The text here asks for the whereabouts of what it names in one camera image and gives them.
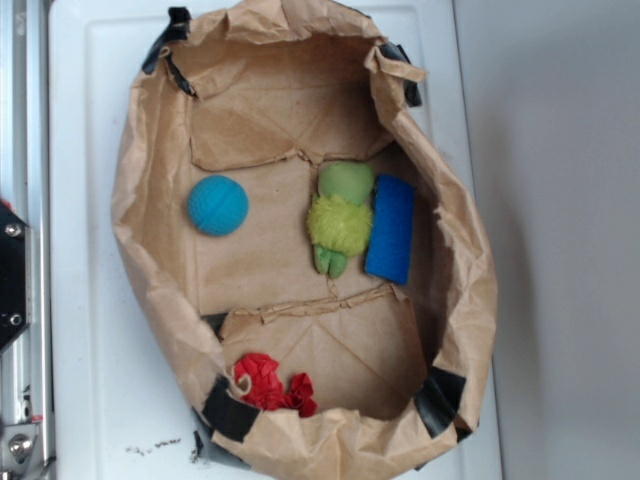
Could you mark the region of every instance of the blue foam block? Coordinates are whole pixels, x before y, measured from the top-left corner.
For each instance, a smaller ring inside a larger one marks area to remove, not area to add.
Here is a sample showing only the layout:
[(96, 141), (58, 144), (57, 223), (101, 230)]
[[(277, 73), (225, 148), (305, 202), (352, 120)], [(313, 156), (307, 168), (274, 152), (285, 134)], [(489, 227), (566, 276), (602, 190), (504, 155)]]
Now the blue foam block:
[(414, 190), (407, 182), (379, 175), (365, 271), (404, 285), (409, 277)]

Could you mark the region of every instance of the black tape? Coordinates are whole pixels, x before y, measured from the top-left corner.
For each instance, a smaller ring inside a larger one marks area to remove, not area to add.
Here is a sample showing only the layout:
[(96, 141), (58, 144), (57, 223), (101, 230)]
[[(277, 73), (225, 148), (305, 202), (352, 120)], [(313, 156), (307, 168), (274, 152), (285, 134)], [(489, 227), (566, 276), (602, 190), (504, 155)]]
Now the black tape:
[(182, 90), (187, 95), (191, 95), (192, 97), (195, 95), (193, 88), (191, 88), (191, 84), (189, 80), (184, 78), (182, 72), (178, 70), (178, 67), (173, 63), (173, 59), (171, 58), (171, 53), (164, 57), (165, 62), (167, 62), (167, 68), (169, 69), (169, 73), (173, 77), (173, 81), (178, 86), (180, 90)]
[(162, 47), (167, 43), (186, 40), (189, 36), (189, 22), (191, 21), (189, 10), (185, 7), (171, 7), (169, 9), (169, 17), (171, 18), (169, 25), (153, 43), (147, 58), (142, 64), (142, 71), (147, 75), (151, 75), (156, 69)]
[[(411, 65), (411, 61), (402, 48), (402, 45), (396, 45), (391, 42), (385, 43), (384, 45), (380, 45), (380, 53), (390, 60), (398, 60)], [(410, 107), (419, 107), (422, 105), (422, 98), (420, 97), (420, 91), (418, 90), (418, 84), (416, 82), (412, 82), (411, 80), (404, 81), (404, 98)]]
[(229, 380), (218, 377), (205, 402), (202, 415), (214, 430), (231, 440), (242, 442), (251, 430), (260, 410), (232, 398), (227, 393), (228, 390)]
[(460, 409), (466, 379), (460, 375), (432, 367), (429, 376), (413, 400), (431, 438), (451, 425)]
[(460, 443), (464, 439), (468, 438), (469, 435), (471, 435), (472, 433), (473, 432), (470, 432), (469, 430), (467, 430), (465, 428), (456, 428), (456, 435), (458, 435), (458, 443)]
[(242, 470), (251, 470), (251, 466), (245, 463), (239, 457), (236, 457), (233, 453), (222, 448), (220, 445), (213, 443), (211, 437), (213, 432), (211, 428), (204, 424), (198, 414), (193, 411), (193, 417), (195, 418), (197, 430), (193, 432), (196, 441), (196, 455), (205, 460), (211, 460), (212, 462), (220, 463), (228, 467), (240, 468)]
[(216, 313), (213, 315), (203, 315), (202, 319), (209, 324), (213, 333), (216, 334), (216, 337), (220, 338), (220, 330), (222, 329), (222, 325), (224, 321), (227, 319), (226, 313)]

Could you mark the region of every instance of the textured ball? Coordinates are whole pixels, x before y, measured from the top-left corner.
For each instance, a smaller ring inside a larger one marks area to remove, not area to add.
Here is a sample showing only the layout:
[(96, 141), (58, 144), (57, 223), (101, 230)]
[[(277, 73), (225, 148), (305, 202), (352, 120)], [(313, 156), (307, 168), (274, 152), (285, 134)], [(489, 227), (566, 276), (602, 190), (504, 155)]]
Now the textured ball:
[(249, 198), (234, 180), (212, 175), (193, 187), (187, 211), (198, 230), (219, 237), (242, 225), (249, 212)]

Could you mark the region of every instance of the brown paper bag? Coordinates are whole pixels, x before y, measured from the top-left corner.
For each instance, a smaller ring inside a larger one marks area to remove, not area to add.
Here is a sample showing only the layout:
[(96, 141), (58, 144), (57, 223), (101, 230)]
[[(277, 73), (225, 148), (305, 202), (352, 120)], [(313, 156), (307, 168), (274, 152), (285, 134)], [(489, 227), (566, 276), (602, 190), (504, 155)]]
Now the brown paper bag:
[[(328, 0), (170, 13), (132, 87), (112, 215), (210, 445), (292, 480), (388, 479), (451, 449), (478, 426), (497, 288), (472, 198), (407, 113), (405, 87), (423, 72), (368, 17)], [(318, 170), (336, 159), (415, 187), (406, 286), (366, 275), (362, 259), (335, 281), (315, 271), (305, 216)], [(186, 214), (212, 172), (250, 200), (226, 237)], [(318, 412), (242, 402), (228, 372), (250, 352), (279, 361), (285, 384), (308, 373)]]

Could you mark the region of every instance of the stuffed toy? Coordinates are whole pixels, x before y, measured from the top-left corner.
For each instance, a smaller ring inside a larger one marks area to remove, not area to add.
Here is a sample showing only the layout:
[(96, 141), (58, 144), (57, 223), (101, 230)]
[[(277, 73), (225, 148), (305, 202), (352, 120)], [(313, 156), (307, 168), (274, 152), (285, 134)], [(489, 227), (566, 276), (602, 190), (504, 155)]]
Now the stuffed toy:
[(365, 203), (375, 174), (360, 162), (332, 162), (320, 171), (318, 194), (307, 215), (316, 270), (338, 278), (349, 257), (362, 254), (369, 243), (373, 212)]

